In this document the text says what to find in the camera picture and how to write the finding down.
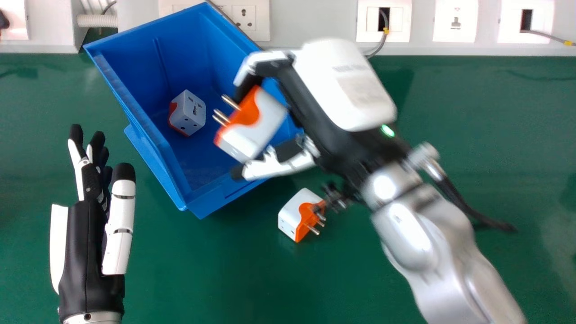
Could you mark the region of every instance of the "electrical outlet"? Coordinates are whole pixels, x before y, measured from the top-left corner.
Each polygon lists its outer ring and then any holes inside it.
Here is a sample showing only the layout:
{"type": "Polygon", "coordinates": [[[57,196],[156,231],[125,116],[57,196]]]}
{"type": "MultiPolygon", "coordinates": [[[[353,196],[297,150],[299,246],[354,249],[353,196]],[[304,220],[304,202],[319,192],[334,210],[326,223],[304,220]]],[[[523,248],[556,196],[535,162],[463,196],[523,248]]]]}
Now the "electrical outlet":
{"type": "Polygon", "coordinates": [[[0,0],[0,9],[10,22],[8,29],[0,30],[0,40],[29,40],[25,1],[0,0]]]}
{"type": "Polygon", "coordinates": [[[552,33],[554,7],[554,0],[502,0],[498,43],[548,44],[549,38],[520,30],[524,25],[533,31],[552,33]]]}
{"type": "Polygon", "coordinates": [[[256,6],[232,6],[232,20],[243,31],[256,30],[256,6]]]}
{"type": "Polygon", "coordinates": [[[478,0],[436,0],[433,42],[474,43],[478,0]]]}
{"type": "Polygon", "coordinates": [[[379,42],[382,39],[380,10],[389,13],[386,42],[409,42],[412,0],[358,0],[356,42],[379,42]]]}
{"type": "MultiPolygon", "coordinates": [[[[202,0],[158,0],[160,17],[202,3],[202,0]]],[[[270,0],[213,0],[250,37],[270,41],[270,0]]]]}

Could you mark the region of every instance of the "adapter inside blue bin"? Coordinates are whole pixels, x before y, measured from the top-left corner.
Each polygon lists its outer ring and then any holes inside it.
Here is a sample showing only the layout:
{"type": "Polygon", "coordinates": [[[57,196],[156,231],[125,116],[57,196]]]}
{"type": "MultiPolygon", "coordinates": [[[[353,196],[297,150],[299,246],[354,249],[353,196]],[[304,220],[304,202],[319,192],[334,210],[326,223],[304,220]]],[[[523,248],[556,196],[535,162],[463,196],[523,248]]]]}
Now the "adapter inside blue bin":
{"type": "MultiPolygon", "coordinates": [[[[237,163],[213,144],[219,124],[214,109],[231,114],[221,95],[232,95],[242,60],[258,47],[203,3],[87,44],[85,50],[121,103],[130,121],[125,133],[180,210],[204,218],[261,184],[235,182],[237,163]],[[206,103],[206,124],[190,137],[168,125],[169,103],[183,90],[206,103]]],[[[276,83],[263,88],[281,103],[276,83]]],[[[293,138],[288,118],[272,145],[293,138]]]]}

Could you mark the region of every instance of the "black rectangular opening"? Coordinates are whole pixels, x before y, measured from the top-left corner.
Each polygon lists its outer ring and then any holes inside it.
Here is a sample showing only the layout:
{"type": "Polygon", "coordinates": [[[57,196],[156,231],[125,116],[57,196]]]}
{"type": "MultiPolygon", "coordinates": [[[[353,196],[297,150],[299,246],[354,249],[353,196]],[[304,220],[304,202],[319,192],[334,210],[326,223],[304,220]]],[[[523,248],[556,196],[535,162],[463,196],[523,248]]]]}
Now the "black rectangular opening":
{"type": "Polygon", "coordinates": [[[384,17],[382,17],[382,14],[380,13],[380,11],[384,12],[384,14],[386,15],[386,18],[388,18],[388,29],[390,28],[390,8],[384,8],[384,7],[380,7],[378,8],[378,31],[381,32],[384,27],[386,27],[386,24],[384,24],[384,17]]]}
{"type": "Polygon", "coordinates": [[[532,29],[532,9],[522,10],[522,20],[520,21],[520,30],[529,31],[532,29]]]}

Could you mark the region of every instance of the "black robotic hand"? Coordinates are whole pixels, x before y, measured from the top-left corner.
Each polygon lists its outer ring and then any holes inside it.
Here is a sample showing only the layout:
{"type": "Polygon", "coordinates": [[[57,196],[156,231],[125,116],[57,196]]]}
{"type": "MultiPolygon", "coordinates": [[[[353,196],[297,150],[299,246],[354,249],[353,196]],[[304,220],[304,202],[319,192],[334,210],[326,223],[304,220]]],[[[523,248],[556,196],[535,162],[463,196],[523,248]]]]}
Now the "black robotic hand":
{"type": "Polygon", "coordinates": [[[84,151],[82,128],[72,125],[68,147],[78,202],[70,208],[52,205],[50,273],[61,323],[119,323],[124,315],[135,172],[127,163],[107,167],[104,141],[98,131],[84,151]]]}

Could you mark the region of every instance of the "green led light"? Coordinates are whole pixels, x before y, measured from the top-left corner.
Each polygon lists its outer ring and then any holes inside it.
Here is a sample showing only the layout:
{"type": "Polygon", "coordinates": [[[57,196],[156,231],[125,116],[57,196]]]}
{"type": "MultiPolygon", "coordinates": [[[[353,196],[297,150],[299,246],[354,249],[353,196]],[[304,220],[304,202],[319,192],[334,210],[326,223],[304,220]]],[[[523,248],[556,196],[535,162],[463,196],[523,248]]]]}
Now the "green led light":
{"type": "Polygon", "coordinates": [[[388,125],[382,125],[380,129],[382,130],[382,133],[388,137],[396,136],[396,133],[390,127],[388,127],[388,125]]]}

